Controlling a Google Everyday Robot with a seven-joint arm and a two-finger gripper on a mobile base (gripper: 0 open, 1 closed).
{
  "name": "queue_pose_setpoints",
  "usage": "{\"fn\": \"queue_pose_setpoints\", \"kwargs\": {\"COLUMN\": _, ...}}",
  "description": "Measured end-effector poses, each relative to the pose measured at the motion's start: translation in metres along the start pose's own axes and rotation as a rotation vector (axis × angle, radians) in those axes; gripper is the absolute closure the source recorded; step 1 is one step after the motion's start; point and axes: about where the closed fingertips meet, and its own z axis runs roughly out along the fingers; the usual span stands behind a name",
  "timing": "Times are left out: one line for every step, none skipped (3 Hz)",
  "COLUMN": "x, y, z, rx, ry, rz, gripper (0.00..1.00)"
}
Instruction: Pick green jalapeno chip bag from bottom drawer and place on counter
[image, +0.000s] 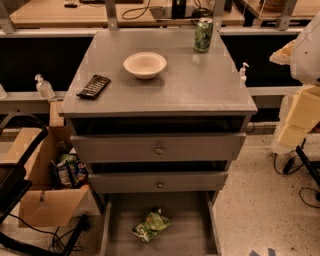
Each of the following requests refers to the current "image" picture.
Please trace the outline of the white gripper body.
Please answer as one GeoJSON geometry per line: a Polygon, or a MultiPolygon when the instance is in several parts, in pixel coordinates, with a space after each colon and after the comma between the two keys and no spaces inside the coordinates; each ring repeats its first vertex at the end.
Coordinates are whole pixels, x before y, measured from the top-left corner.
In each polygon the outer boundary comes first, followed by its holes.
{"type": "Polygon", "coordinates": [[[320,122],[320,88],[303,85],[296,93],[286,95],[281,103],[279,118],[271,150],[276,154],[287,154],[294,151],[320,122]]]}

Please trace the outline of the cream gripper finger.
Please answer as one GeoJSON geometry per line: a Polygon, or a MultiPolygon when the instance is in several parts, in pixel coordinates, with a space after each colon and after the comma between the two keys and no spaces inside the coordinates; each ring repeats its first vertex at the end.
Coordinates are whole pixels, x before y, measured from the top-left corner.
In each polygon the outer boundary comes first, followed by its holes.
{"type": "Polygon", "coordinates": [[[291,53],[292,53],[294,44],[295,44],[295,40],[290,41],[281,49],[273,52],[269,60],[275,64],[289,65],[291,61],[291,53]]]}

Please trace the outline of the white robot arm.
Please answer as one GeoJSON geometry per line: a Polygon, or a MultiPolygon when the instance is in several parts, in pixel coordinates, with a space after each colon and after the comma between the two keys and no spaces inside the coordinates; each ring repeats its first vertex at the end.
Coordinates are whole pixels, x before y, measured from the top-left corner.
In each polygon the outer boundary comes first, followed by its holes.
{"type": "Polygon", "coordinates": [[[280,123],[271,144],[274,153],[287,154],[320,123],[320,13],[269,60],[289,65],[291,77],[302,83],[297,92],[283,99],[280,123]]]}

